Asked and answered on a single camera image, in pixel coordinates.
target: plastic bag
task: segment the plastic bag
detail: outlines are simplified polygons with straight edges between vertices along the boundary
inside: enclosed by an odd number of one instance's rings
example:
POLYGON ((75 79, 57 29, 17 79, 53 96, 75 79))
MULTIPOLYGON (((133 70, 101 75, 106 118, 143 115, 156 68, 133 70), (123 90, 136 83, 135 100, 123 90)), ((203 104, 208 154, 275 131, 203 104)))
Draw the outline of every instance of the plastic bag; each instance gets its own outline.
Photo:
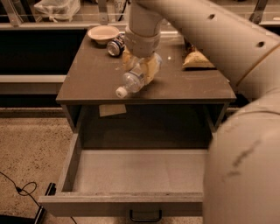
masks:
POLYGON ((80 7, 80 0, 41 0, 34 4, 34 8, 43 14, 42 17, 49 18, 53 22, 72 21, 73 15, 80 7))

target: bottle cap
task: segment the bottle cap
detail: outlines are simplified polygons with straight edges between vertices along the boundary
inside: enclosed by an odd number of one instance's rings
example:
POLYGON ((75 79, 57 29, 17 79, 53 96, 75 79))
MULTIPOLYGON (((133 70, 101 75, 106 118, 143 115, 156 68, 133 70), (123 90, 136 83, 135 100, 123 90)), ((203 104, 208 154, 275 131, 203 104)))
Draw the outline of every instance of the bottle cap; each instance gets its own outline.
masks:
POLYGON ((116 91, 115 91, 116 95, 119 98, 124 98, 125 96, 127 96, 128 91, 124 88, 124 87, 119 87, 116 91))

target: drawer handle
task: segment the drawer handle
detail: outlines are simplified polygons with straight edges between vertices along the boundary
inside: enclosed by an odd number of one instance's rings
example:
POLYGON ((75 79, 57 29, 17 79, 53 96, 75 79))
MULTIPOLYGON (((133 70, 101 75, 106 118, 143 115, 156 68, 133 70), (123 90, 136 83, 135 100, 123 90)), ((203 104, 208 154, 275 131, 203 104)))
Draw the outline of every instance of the drawer handle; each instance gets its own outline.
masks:
POLYGON ((137 221, 137 222, 158 222, 161 221, 163 217, 163 212, 161 210, 158 211, 158 218, 156 219, 136 219, 133 217, 133 211, 129 210, 129 217, 131 221, 137 221))

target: bowl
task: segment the bowl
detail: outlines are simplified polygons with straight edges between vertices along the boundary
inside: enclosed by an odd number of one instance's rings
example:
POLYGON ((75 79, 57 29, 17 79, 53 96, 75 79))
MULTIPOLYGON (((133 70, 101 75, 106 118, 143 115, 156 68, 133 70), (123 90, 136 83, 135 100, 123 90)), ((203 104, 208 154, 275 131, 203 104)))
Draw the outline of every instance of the bowl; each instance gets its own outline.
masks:
POLYGON ((116 38, 119 29, 111 25, 99 25, 87 31, 87 35, 99 45, 106 45, 111 39, 116 38))

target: beige object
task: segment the beige object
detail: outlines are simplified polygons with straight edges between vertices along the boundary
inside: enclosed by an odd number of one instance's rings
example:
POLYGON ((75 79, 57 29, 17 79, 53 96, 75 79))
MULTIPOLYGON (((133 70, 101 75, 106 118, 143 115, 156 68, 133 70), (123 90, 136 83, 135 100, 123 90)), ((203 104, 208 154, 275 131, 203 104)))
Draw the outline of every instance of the beige object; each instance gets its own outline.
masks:
POLYGON ((200 52, 190 52, 185 57, 183 68, 215 68, 215 66, 200 52))
POLYGON ((111 25, 99 25, 88 30, 87 35, 99 45, 106 45, 119 34, 119 29, 111 25))
POLYGON ((102 104, 99 106, 99 116, 113 116, 125 113, 124 104, 102 104))
POLYGON ((122 53, 123 70, 126 72, 131 70, 136 63, 139 63, 144 74, 144 85, 148 85, 154 79, 155 74, 158 73, 162 60, 156 53, 153 53, 148 58, 139 59, 131 54, 127 48, 125 48, 122 53))

